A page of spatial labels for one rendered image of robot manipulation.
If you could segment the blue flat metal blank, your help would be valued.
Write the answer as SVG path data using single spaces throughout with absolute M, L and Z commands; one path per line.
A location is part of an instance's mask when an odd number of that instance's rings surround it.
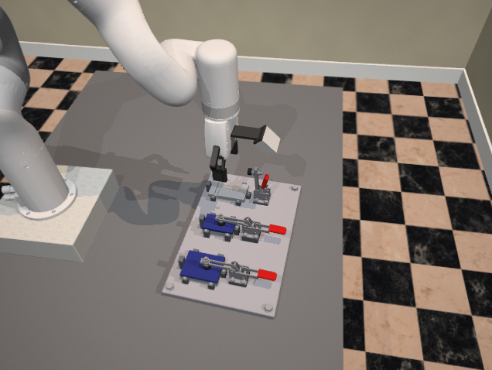
M 219 226 L 218 221 L 215 221 L 215 217 L 215 214 L 207 214 L 202 229 L 210 230 L 212 235 L 224 236 L 225 233 L 228 233 L 233 238 L 235 224 L 225 222 L 224 226 Z

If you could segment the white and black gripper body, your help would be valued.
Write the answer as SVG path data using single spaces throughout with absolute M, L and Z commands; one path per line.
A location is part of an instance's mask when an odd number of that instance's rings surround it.
M 240 109 L 239 109 L 240 111 Z M 228 159 L 236 138 L 231 137 L 234 125 L 238 125 L 237 115 L 225 119 L 215 119 L 205 116 L 204 138 L 207 158 L 212 156 L 213 147 L 220 147 L 220 154 L 224 160 Z

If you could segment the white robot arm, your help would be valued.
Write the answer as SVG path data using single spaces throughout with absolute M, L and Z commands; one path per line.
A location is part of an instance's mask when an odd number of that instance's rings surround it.
M 239 111 L 237 50 L 232 43 L 224 39 L 159 43 L 138 0 L 67 1 L 94 24 L 130 77 L 158 101 L 184 106 L 195 97 L 199 81 L 206 116 L 225 119 Z M 44 221 L 68 210 L 77 188 L 62 177 L 39 133 L 22 116 L 29 85 L 29 68 L 17 35 L 0 7 L 0 170 L 11 184 L 2 186 L 2 193 L 8 194 L 4 200 L 18 202 L 25 218 Z M 231 137 L 254 140 L 268 157 L 277 153 L 280 142 L 267 125 L 234 125 Z

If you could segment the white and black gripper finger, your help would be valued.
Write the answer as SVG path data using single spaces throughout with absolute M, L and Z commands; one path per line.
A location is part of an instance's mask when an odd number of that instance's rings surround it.
M 235 140 L 235 143 L 234 143 L 234 146 L 231 150 L 231 154 L 237 154 L 238 153 L 238 149 L 237 149 L 237 140 Z
M 213 174 L 213 180 L 220 182 L 227 182 L 227 168 L 225 168 L 226 160 L 223 156 L 219 156 L 220 147 L 214 146 L 212 156 L 210 159 L 210 168 Z M 222 159 L 222 164 L 219 166 L 217 164 L 218 159 Z

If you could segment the blue flat plate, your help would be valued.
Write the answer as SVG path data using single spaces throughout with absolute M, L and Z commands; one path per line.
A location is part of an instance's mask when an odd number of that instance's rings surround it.
M 212 260 L 225 262 L 225 257 L 189 250 L 182 270 L 179 274 L 180 278 L 182 279 L 183 276 L 185 276 L 192 281 L 207 284 L 209 282 L 212 282 L 215 286 L 218 286 L 220 280 L 220 272 L 222 269 L 211 266 L 209 270 L 205 270 L 203 268 L 203 265 L 200 264 L 201 258 L 204 258 L 205 256 Z

